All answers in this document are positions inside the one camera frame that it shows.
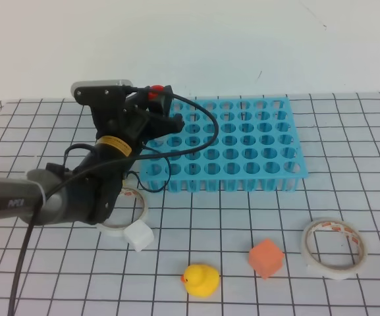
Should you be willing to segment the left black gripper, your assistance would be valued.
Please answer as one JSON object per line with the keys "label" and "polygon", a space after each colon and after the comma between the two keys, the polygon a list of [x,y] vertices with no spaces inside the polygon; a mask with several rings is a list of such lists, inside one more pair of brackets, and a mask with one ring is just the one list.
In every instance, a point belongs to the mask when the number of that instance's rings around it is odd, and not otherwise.
{"label": "left black gripper", "polygon": [[98,144],[124,141],[142,145],[182,131],[182,115],[170,117],[171,86],[147,86],[139,92],[130,86],[78,88],[76,102],[90,108]]}

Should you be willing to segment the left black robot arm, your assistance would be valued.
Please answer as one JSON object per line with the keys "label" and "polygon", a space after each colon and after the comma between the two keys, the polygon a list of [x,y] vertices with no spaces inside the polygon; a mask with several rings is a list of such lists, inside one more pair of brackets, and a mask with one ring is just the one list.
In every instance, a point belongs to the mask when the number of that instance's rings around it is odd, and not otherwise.
{"label": "left black robot arm", "polygon": [[19,217],[31,226],[102,223],[132,165],[148,158],[146,144],[184,127],[182,116],[171,114],[176,96],[170,86],[77,82],[71,93],[90,109],[96,143],[78,145],[87,155],[73,169],[48,163],[24,178],[0,178],[0,219]]}

